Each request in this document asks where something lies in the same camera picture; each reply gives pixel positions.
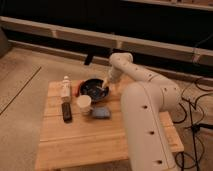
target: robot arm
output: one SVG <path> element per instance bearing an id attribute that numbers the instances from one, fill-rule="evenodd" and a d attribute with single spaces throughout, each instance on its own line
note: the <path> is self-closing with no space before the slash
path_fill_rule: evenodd
<path id="1" fill-rule="evenodd" d="M 116 82 L 122 73 L 136 82 L 121 96 L 121 110 L 133 171 L 177 170 L 159 111 L 171 109 L 180 100 L 180 90 L 170 79 L 132 63 L 130 53 L 114 53 L 108 82 Z"/>

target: bowl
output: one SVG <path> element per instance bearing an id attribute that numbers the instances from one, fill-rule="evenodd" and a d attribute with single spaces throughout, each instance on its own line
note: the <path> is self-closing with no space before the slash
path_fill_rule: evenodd
<path id="1" fill-rule="evenodd" d="M 103 80 L 89 79 L 80 86 L 80 94 L 91 97 L 92 102 L 99 102 L 107 97 L 109 94 L 109 87 L 102 88 Z"/>

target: paper cup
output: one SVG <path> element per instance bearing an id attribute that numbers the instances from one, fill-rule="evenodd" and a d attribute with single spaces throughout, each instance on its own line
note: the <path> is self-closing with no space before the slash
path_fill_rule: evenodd
<path id="1" fill-rule="evenodd" d="M 82 115 L 89 115 L 91 112 L 92 99 L 88 95 L 81 95 L 77 98 L 77 106 L 80 109 Z"/>

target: wooden tabletop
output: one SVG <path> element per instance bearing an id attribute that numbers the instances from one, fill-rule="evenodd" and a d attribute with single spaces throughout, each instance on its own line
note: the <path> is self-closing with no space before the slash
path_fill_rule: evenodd
<path id="1" fill-rule="evenodd" d="M 80 80 L 72 81 L 72 92 Z M 121 92 L 127 83 L 123 77 L 110 85 L 110 95 L 96 106 L 107 106 L 111 119 L 98 120 L 80 114 L 72 95 L 73 122 L 65 124 L 61 112 L 60 82 L 51 82 L 40 132 L 35 170 L 51 170 L 128 159 L 127 143 L 120 111 Z M 168 112 L 160 113 L 172 152 L 183 151 L 183 144 Z"/>

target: bottle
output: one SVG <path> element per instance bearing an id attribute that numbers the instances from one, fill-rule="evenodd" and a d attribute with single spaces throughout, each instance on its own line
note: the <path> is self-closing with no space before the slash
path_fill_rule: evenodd
<path id="1" fill-rule="evenodd" d="M 61 99 L 63 102 L 71 101 L 71 82 L 68 76 L 64 76 L 61 88 Z"/>

